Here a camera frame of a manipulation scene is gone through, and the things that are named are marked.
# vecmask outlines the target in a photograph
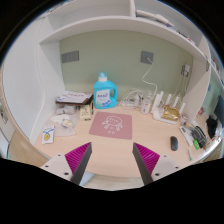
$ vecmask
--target bag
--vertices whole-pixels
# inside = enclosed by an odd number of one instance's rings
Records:
[[[200,148],[202,148],[207,143],[206,136],[200,127],[196,126],[194,131],[192,132],[192,136],[194,139],[198,141]]]
[[[208,135],[212,139],[215,136],[216,128],[218,126],[218,118],[214,120],[211,116],[209,116],[206,123],[208,125]]]

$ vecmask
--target pink placemat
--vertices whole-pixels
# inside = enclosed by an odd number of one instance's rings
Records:
[[[97,112],[89,134],[109,138],[132,139],[132,116]]]

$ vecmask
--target pink object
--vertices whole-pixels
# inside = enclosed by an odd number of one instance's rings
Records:
[[[109,138],[132,139],[132,116],[97,112],[89,134]]]
[[[79,166],[89,144],[90,142],[65,154],[65,158],[68,162],[69,167],[71,168],[72,173],[74,173],[74,171]]]
[[[143,162],[145,163],[147,170],[150,174],[152,174],[152,171],[154,170],[160,155],[146,148],[145,146],[139,145],[137,143],[135,143],[135,145],[142,157]]]

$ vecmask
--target detergent bottle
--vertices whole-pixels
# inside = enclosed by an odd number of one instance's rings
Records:
[[[107,109],[117,105],[117,87],[107,80],[107,73],[100,72],[98,81],[94,84],[94,105],[97,109]],[[111,97],[111,91],[114,90],[114,96]]]

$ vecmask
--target magenta triangle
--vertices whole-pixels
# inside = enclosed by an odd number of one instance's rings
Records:
[[[72,173],[74,173],[74,171],[79,166],[89,144],[90,144],[90,142],[85,145],[79,146],[78,148],[73,149],[72,151],[65,154],[65,158],[68,162],[68,165],[69,165]]]
[[[137,143],[134,144],[136,145],[147,170],[150,174],[152,174],[152,171],[154,170],[160,155],[146,148],[145,146],[139,145]]]

